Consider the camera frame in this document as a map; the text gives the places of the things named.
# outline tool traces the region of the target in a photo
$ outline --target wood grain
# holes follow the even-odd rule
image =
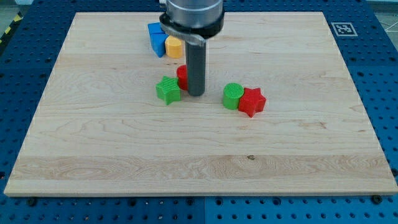
[[[157,13],[77,13],[25,137],[11,197],[394,194],[397,184],[322,13],[227,13],[206,92],[165,106]],[[261,87],[252,119],[223,87]]]

